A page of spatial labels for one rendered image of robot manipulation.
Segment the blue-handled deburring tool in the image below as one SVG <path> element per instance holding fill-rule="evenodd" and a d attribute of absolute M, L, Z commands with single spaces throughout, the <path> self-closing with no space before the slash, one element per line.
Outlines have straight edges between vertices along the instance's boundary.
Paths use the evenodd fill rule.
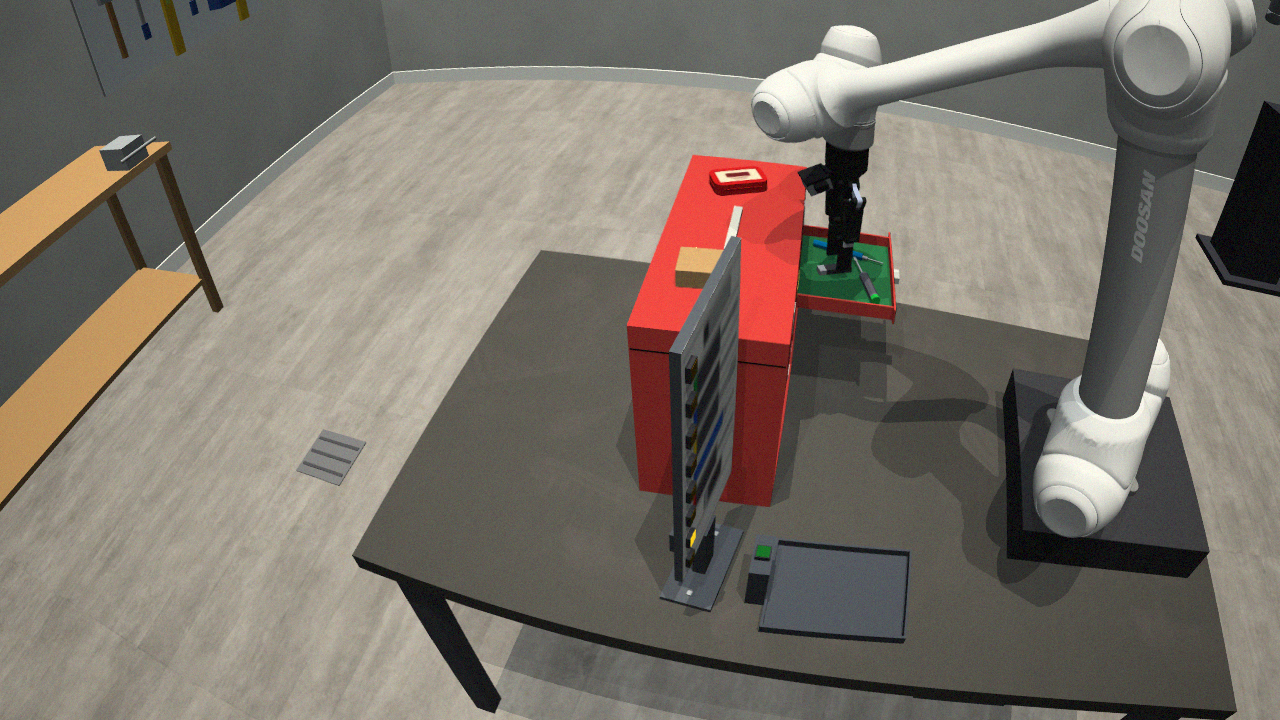
<path fill-rule="evenodd" d="M 827 243 L 822 242 L 819 240 L 814 240 L 813 246 L 815 246 L 818 249 L 826 249 L 827 250 Z M 870 261 L 874 261 L 874 263 L 879 263 L 879 261 L 869 259 L 869 258 L 864 256 L 861 252 L 856 252 L 856 251 L 852 251 L 852 258 L 856 258 L 858 260 L 864 259 L 864 260 L 870 260 Z"/>

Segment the tan cardboard box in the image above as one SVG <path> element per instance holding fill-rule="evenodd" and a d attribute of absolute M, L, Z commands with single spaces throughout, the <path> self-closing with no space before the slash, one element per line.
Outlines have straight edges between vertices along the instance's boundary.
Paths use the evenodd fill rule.
<path fill-rule="evenodd" d="M 703 290 L 721 252 L 723 252 L 721 249 L 680 247 L 675 286 Z"/>

